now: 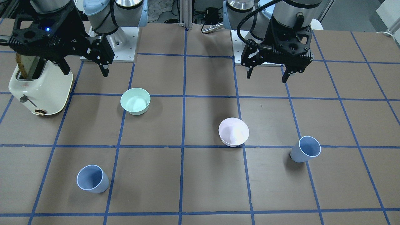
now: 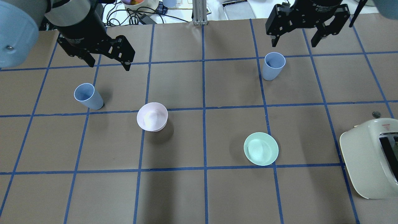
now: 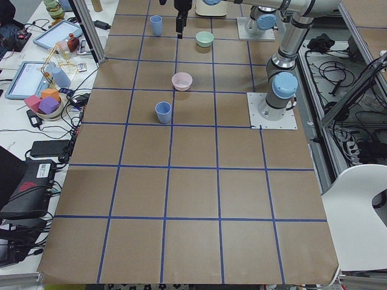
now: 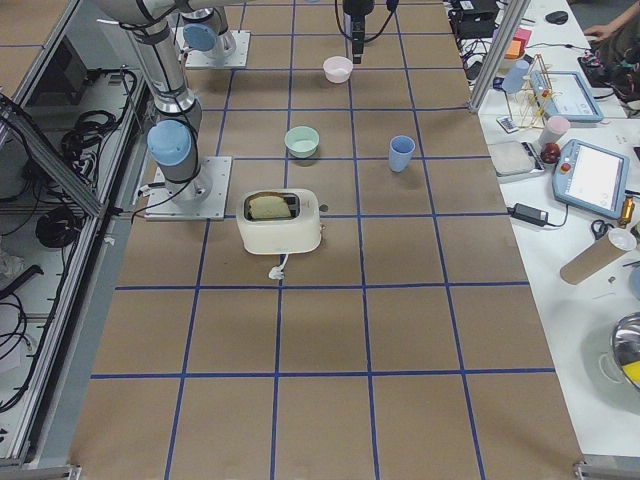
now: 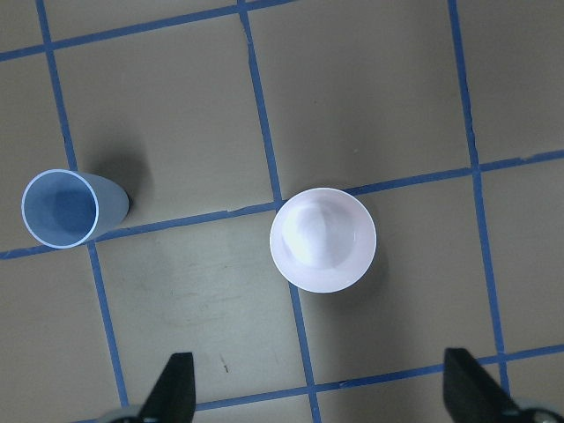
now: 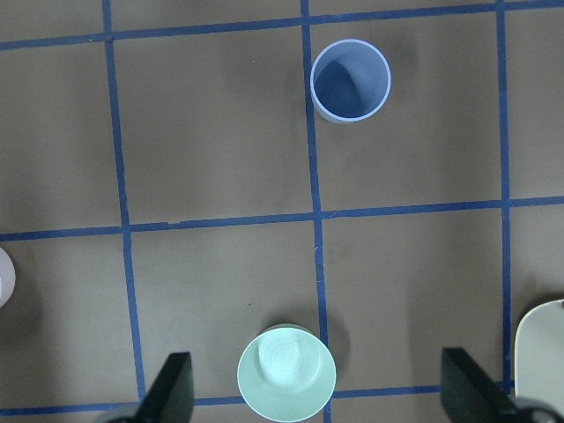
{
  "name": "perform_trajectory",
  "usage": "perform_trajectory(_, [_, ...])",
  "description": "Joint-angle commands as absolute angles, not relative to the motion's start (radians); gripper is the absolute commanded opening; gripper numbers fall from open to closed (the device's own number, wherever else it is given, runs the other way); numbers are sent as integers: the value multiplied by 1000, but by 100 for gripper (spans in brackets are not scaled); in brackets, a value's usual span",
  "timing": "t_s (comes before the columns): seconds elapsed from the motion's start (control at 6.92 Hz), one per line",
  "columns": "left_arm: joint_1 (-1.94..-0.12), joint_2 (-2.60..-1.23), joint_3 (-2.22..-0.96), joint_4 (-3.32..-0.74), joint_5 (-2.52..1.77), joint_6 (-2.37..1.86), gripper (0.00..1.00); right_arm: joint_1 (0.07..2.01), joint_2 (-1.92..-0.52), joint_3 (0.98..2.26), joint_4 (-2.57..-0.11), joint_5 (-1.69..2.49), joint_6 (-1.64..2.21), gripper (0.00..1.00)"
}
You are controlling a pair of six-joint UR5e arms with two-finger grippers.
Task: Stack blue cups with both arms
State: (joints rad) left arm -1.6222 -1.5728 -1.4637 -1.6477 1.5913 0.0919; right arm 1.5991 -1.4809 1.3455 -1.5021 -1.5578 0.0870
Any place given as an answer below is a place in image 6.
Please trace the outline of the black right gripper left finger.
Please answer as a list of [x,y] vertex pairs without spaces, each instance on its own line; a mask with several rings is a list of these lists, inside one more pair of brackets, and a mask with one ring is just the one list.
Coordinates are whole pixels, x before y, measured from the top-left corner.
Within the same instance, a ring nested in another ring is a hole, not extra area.
[[190,422],[194,382],[189,352],[168,355],[149,392],[134,414],[135,422]]

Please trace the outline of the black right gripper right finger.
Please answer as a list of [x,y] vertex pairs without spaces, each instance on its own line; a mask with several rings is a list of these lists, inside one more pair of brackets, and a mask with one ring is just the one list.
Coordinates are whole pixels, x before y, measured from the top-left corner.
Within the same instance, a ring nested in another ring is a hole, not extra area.
[[465,349],[442,349],[441,404],[450,422],[519,422],[519,410]]

